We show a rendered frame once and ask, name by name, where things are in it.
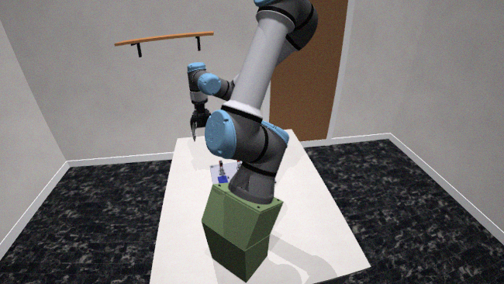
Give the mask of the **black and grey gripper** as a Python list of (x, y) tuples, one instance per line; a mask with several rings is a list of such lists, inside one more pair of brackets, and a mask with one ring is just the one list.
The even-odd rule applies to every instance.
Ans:
[[(201, 104), (202, 102), (203, 102), (203, 104)], [(205, 103), (208, 102), (208, 98), (202, 102), (192, 101), (192, 104), (196, 105), (196, 110), (197, 110), (197, 112), (196, 112), (196, 110), (194, 110), (193, 115), (191, 117), (191, 121), (190, 121), (190, 125), (192, 128), (192, 136), (193, 136), (194, 141), (196, 138), (196, 135), (195, 135), (196, 129), (201, 128), (201, 127), (205, 127), (208, 118), (211, 116), (211, 113), (209, 112), (209, 110), (205, 109)], [(204, 109), (205, 109), (205, 112), (204, 112)], [(201, 110), (202, 110), (202, 115), (201, 115)]]

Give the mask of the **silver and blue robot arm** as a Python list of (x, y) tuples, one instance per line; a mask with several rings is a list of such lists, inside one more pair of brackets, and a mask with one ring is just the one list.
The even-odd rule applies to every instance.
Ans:
[(242, 161), (228, 189), (241, 199), (267, 205), (274, 198), (274, 180), (289, 135), (263, 121), (261, 105), (274, 68), (312, 39), (318, 14), (309, 0), (254, 3), (259, 7), (258, 25), (240, 73), (229, 82), (196, 62), (188, 65), (188, 83), (192, 101), (202, 102), (208, 95), (227, 101), (208, 118), (205, 142), (215, 156)]

